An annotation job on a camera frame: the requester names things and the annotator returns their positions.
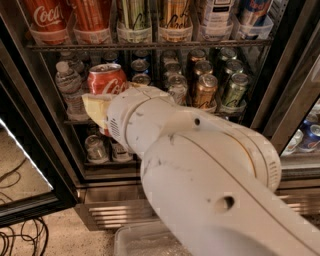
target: plastic bottle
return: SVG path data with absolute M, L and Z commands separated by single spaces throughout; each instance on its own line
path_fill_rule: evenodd
M 68 62 L 60 61 L 56 64 L 57 73 L 55 82 L 62 94 L 64 102 L 67 104 L 67 115 L 70 120 L 87 120 L 82 100 L 83 90 L 80 75 L 74 69 L 70 68 Z
M 75 52 L 61 52 L 59 61 L 67 61 L 69 67 L 78 72 L 82 81 L 87 79 L 85 65 Z

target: clear plastic container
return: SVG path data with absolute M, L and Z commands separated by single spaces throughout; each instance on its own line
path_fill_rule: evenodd
M 273 22 L 269 16 L 266 17 L 263 26 L 254 27 L 241 25 L 235 15 L 232 15 L 233 29 L 231 33 L 232 39 L 248 39 L 248 36 L 257 36 L 256 39 L 267 39 L 272 28 Z

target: fridge door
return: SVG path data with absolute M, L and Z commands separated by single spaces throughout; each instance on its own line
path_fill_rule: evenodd
M 320 22 L 277 102 L 263 134 L 281 155 L 278 194 L 301 214 L 320 205 Z
M 28 89 L 31 80 L 27 81 L 21 57 L 12 59 L 15 49 L 4 45 L 3 36 L 1 32 L 0 227 L 70 208 L 77 202 L 74 183 L 66 171 L 69 162 L 57 142 L 59 134 Z

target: fridge shelf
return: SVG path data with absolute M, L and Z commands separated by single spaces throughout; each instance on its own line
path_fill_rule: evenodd
M 269 46 L 273 39 L 264 40 L 226 40 L 219 42 L 181 42 L 181 43 L 143 43 L 143 44 L 108 44 L 108 45 L 34 45 L 28 44 L 27 48 L 36 52 L 60 52 L 60 51 L 101 51 L 101 50 L 135 50 L 135 49 L 190 49 L 195 47 L 250 47 L 250 46 Z

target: glass panel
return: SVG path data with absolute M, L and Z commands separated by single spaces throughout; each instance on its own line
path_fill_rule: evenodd
M 320 98 L 300 124 L 281 156 L 298 154 L 320 154 Z
M 53 190 L 0 119 L 0 205 Z

